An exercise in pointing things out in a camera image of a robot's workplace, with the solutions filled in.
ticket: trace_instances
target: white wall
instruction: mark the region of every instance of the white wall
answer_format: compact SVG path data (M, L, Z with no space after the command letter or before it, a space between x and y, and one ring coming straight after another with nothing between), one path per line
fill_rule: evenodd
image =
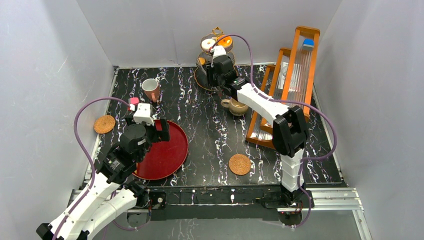
M109 93L112 75L75 0L1 1L1 239L38 239L38 225L65 209L87 167L74 116ZM89 150L105 107L97 103L79 121Z
M422 0L345 0L319 46L319 101L376 240L424 233L423 11Z
M275 62L299 25L324 33L342 0L77 0L106 55L120 67L194 66L200 40L220 26L245 37L255 63ZM238 64L250 62L234 40Z

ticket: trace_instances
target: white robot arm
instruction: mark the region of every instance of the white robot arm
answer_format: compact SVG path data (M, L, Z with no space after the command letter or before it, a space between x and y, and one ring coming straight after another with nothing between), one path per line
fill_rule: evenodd
M281 185L287 191L286 204L291 205L302 194L297 179L305 144L309 138L303 110L298 106L289 107L263 98L267 94L237 76L224 47L216 45L210 51L213 53L212 63L205 66L208 84L251 107L272 124L272 143L281 155ZM300 176L300 186L303 183L304 179Z
M213 64L206 65L208 83L251 107L272 124L272 142L281 155L282 201L287 206L292 205L303 194L297 182L301 158L309 137L303 110L298 106L289 107L259 96L258 92L264 96L266 94L237 76L233 63L222 46L216 46L211 52L214 53ZM101 161L92 188L85 187L58 218L38 227L36 232L43 240L52 240L58 228L58 240L91 240L121 213L134 206L146 205L149 192L145 186L135 181L124 185L124 189L116 197L105 202L136 170L137 162L134 160L142 160L152 143L170 139L169 126L165 119L160 120L162 131L156 129L150 104L139 103L137 106L131 105L130 109L135 113L133 117L125 119L127 127L120 142L113 145L106 158ZM304 179L300 176L300 186L303 184ZM65 216L67 220L60 226Z
M114 144L101 161L94 183L90 182L55 220L37 228L36 232L43 240L51 240L56 232L58 240L92 239L119 214L137 204L147 204L148 191L136 180L125 184L119 196L104 203L136 170L136 164L144 159L153 143L170 139L166 119L160 119L161 131L157 130L150 104L138 103L131 108L135 113L125 118L127 126L120 142Z

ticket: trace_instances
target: round rattan coaster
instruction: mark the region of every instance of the round rattan coaster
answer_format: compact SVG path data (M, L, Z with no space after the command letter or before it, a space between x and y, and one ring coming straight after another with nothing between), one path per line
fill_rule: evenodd
M229 169L236 175L245 175L251 170L251 161L243 154L236 154L229 159Z
M115 118L111 115L101 116L94 122L94 131L98 134L109 133L114 127Z

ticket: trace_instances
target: coffee cup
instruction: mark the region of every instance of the coffee cup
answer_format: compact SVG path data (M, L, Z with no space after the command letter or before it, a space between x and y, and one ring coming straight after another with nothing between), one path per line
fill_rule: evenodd
M147 95L148 99L156 103L159 99L159 94L161 90L159 89L159 82L154 78L149 78L143 81L141 88L144 93Z
M234 116L243 116L249 109L249 106L235 100L234 98L223 99L221 101L221 106L228 108L229 112Z

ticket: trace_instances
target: round red tray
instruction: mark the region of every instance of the round red tray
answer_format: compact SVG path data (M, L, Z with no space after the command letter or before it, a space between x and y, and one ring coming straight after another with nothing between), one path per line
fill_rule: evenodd
M141 163L137 164L135 176L146 180L158 180L175 173L186 160L189 141L184 130L176 123L169 124L169 141L153 143Z

